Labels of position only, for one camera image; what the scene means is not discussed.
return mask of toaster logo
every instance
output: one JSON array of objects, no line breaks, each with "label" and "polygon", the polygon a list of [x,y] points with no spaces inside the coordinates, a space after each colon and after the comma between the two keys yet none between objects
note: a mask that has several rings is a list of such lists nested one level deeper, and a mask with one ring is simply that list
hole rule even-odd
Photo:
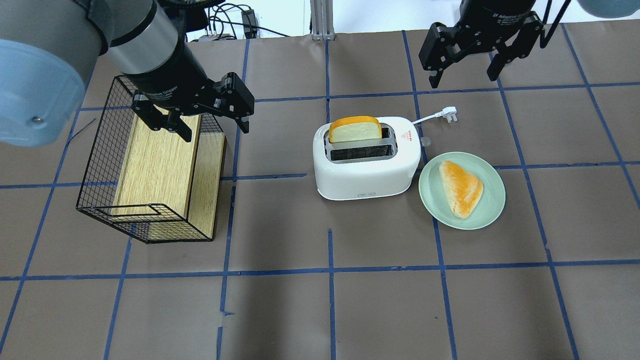
[{"label": "toaster logo", "polygon": [[413,137],[411,136],[411,130],[409,130],[406,133],[402,134],[402,138],[403,139],[407,139],[409,141],[413,141]]}]

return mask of plate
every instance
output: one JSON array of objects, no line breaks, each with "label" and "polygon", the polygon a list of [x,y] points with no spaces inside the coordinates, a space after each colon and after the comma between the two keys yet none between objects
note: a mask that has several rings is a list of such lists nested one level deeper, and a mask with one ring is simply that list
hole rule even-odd
[{"label": "plate", "polygon": [[[468,218],[453,215],[440,180],[439,166],[452,161],[476,175],[484,184],[478,205]],[[420,198],[427,210],[441,223],[462,230],[475,230],[488,226],[497,219],[506,201],[502,178],[485,160],[466,152],[446,152],[431,159],[422,169],[418,182]]]}]

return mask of toaster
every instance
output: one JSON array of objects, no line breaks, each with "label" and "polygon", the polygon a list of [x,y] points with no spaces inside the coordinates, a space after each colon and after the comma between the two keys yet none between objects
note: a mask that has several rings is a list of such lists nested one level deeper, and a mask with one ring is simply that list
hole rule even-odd
[{"label": "toaster", "polygon": [[329,142],[329,126],[314,136],[313,157],[318,192],[329,200],[356,200],[403,193],[420,161],[420,139],[402,117],[377,118],[382,138]]}]

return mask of metal mesh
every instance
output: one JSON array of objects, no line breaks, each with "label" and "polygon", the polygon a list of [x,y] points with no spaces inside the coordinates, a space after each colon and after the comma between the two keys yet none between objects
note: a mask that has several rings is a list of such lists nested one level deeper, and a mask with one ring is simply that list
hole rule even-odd
[{"label": "metal mesh", "polygon": [[[135,90],[136,87],[124,76],[115,77],[111,83],[76,209],[145,243],[212,241],[167,205],[113,205],[134,125],[135,113],[129,106]],[[221,132],[222,128],[213,115],[202,115],[200,134]],[[126,213],[132,215],[115,215],[115,208],[127,208]]]}]

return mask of wooden board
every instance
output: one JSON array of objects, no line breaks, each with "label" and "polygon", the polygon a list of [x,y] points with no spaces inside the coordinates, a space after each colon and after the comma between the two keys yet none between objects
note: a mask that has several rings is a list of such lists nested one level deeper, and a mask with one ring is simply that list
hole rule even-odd
[{"label": "wooden board", "polygon": [[[165,130],[152,131],[140,118],[134,118],[114,206],[161,203],[187,217],[200,116],[181,119],[193,132],[191,142]],[[112,215],[146,213],[155,211],[140,207],[111,210]]]},{"label": "wooden board", "polygon": [[188,220],[210,238],[213,238],[216,219],[216,202],[224,148],[224,133],[200,134]]}]

